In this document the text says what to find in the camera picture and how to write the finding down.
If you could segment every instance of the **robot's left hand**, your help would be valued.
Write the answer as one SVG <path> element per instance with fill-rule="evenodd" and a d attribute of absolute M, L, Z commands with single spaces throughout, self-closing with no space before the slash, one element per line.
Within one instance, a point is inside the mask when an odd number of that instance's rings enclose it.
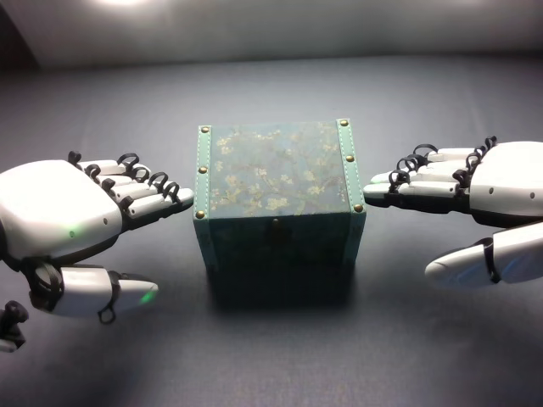
<path fill-rule="evenodd" d="M 422 148 L 429 153 L 421 155 Z M 423 144 L 400 159 L 396 170 L 372 178 L 368 204 L 435 214 L 457 211 L 476 222 L 509 228 L 444 254 L 426 276 L 447 287 L 485 287 L 543 276 L 542 142 L 497 143 L 477 148 Z"/>
<path fill-rule="evenodd" d="M 24 164 L 0 174 L 0 259 L 25 275 L 35 308 L 111 322 L 115 312 L 148 302 L 157 285 L 74 264 L 192 204 L 192 190 L 152 174 L 132 153 L 82 162 L 72 152 L 67 161 Z"/>

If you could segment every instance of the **green strap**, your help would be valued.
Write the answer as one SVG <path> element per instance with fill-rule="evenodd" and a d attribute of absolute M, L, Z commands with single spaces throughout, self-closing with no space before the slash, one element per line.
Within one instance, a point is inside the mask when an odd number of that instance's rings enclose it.
<path fill-rule="evenodd" d="M 196 163 L 196 193 L 194 196 L 193 222 L 205 266 L 216 270 L 217 262 L 210 233 L 210 172 L 211 126 L 202 125 L 198 134 L 198 162 Z"/>
<path fill-rule="evenodd" d="M 360 247 L 361 237 L 364 231 L 364 223 L 366 222 L 366 203 L 364 202 L 364 194 L 362 193 L 360 177 L 358 176 L 358 164 L 350 120 L 338 119 L 337 126 L 350 206 L 349 236 L 347 237 L 347 243 L 345 244 L 343 259 L 344 265 L 351 267 L 355 265 L 358 248 Z"/>

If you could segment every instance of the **box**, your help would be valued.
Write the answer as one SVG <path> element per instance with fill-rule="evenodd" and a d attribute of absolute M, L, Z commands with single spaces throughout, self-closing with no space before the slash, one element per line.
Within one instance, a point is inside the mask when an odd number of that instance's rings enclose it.
<path fill-rule="evenodd" d="M 208 273 L 352 270 L 357 162 L 346 119 L 200 126 L 193 223 Z"/>

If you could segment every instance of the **gray table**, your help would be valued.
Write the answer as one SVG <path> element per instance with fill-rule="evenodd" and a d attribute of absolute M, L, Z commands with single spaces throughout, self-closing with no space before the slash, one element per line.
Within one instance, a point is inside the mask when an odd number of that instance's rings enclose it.
<path fill-rule="evenodd" d="M 338 117 L 352 120 L 363 181 L 421 142 L 543 141 L 543 62 L 375 58 L 3 77 L 0 170 L 71 149 L 87 159 L 133 151 L 192 186 L 197 125 Z M 456 293 L 424 280 L 434 257 L 493 231 L 465 215 L 370 209 L 346 304 L 218 310 L 191 215 L 162 220 L 92 259 L 152 275 L 156 302 L 113 326 L 32 312 L 29 342 L 0 354 L 0 405 L 542 405 L 543 281 Z M 30 308 L 22 276 L 0 273 L 0 299 Z"/>

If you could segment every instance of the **green light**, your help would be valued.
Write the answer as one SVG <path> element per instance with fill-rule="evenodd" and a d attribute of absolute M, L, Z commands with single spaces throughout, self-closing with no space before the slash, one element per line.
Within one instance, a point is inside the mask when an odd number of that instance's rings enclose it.
<path fill-rule="evenodd" d="M 142 297 L 142 299 L 139 300 L 139 303 L 146 304 L 150 301 L 153 301 L 154 297 L 156 297 L 156 291 L 149 291 Z"/>

